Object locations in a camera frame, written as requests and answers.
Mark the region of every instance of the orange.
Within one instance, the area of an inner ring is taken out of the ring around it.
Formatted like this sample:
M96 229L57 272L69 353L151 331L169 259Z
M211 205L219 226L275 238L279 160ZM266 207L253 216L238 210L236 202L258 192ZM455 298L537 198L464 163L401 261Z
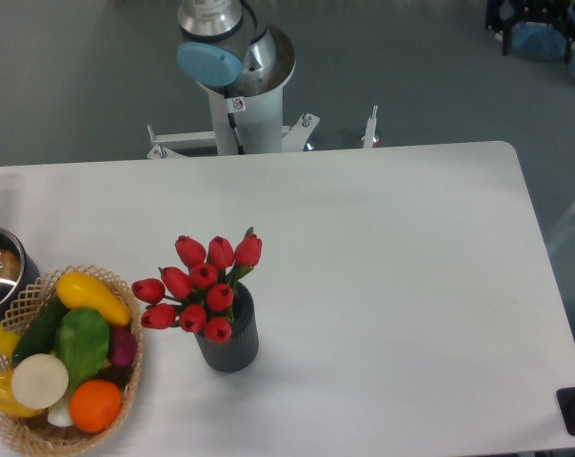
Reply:
M122 405L123 398L114 383L93 379L76 389L69 401L69 414L75 426L97 433L114 422Z

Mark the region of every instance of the red radish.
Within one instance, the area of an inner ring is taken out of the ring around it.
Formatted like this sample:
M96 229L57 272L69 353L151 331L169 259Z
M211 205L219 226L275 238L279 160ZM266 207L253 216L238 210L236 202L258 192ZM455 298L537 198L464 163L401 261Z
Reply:
M133 362L137 352L137 339L126 328L112 327L109 335L108 360L115 367L125 367Z

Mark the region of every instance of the cucumber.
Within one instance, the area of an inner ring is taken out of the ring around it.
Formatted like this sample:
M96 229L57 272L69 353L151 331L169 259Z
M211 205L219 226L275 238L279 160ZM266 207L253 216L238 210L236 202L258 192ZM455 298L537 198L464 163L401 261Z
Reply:
M31 355L49 353L55 342L55 331L68 311L59 297L53 295L17 343L12 363L17 366Z

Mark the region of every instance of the tulip bouquet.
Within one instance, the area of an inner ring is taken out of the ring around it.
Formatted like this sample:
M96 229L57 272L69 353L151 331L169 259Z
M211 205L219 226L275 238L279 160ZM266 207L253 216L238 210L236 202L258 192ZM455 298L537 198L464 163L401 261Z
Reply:
M142 327L180 327L202 333L212 342L224 343L230 339L235 319L235 288L258 264L262 240L250 228L235 250L226 238L216 236L206 252L198 241L182 235L175 242L175 249L188 272L177 267L159 268L160 280L143 279L131 286L133 294L148 303ZM174 303L161 303L164 299Z

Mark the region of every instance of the fake vegetable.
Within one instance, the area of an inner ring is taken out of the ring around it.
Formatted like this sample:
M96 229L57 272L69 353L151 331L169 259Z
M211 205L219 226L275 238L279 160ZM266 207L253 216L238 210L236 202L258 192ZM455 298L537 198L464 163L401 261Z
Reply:
M74 423L69 415L69 400L71 399L71 392L66 392L61 399L49 408L49 415L47 420L49 424L56 427L69 427Z
M63 306L59 297L53 295L25 330L12 353L12 362L19 365L31 355L50 352L55 342L55 331L67 313L68 309Z
M123 398L114 383L93 379L76 389L69 402L69 413L75 426L97 433L114 422L122 405Z
M17 402L31 409L57 403L68 388L68 371L56 357L35 354L14 369L10 389Z
M15 400L10 388L12 374L12 369L0 373L0 412L16 417L33 417L42 413L42 409L24 407Z
M108 347L109 327L99 311L79 308L66 314L57 329L55 351L68 369L70 393L97 374Z
M79 271L57 280L57 294L69 309L97 309L111 326L124 327L131 320L127 306L99 279Z
M108 360L115 367L126 367L137 352L137 339L126 328L112 327L109 335Z
M0 353L2 355L10 358L20 339L19 335L12 331L4 330L0 324Z

